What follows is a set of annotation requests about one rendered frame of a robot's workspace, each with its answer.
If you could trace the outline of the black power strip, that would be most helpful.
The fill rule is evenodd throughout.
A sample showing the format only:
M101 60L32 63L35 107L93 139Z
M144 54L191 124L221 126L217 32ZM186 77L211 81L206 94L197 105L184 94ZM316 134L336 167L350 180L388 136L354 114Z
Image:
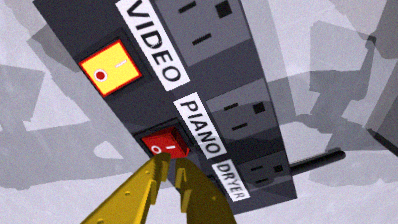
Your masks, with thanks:
M234 215L297 199L241 0L34 0L75 63L149 158L196 164ZM291 173L292 172L292 173Z

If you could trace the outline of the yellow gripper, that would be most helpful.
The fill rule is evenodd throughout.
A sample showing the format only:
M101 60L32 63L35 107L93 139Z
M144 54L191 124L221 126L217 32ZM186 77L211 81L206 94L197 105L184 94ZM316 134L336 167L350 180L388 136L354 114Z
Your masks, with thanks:
M144 163L80 224L145 224L160 184L166 182L171 154L160 152ZM237 224L227 199L189 159L177 158L175 187L187 224Z

